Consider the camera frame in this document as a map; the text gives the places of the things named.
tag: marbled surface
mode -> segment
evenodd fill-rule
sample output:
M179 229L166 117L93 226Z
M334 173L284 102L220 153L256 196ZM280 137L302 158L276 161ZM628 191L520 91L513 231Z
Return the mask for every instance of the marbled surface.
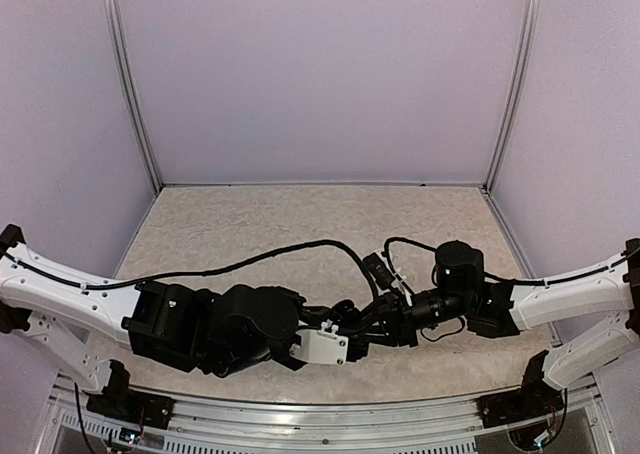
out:
M163 190L119 277L220 267L320 238L341 240L364 257L393 235L433 245L460 239L485 253L488 271L519 274L477 189L259 186ZM430 253L405 245L394 245L393 252L415 290L431 287ZM344 298L359 306L370 302L357 267L331 247L287 254L217 278L180 282L217 292L236 283L282 285L310 303L331 305ZM429 335L457 327L457 321L450 321ZM465 331L435 344L421 340L413 349L371 346L367 358L344 366L309 365L292 372L269 362L226 379L172 370L96 335L90 343L97 353L122 360L137 385L237 400L358 403L443 397L519 384L529 358L548 348L549 339L545 327L497 340Z

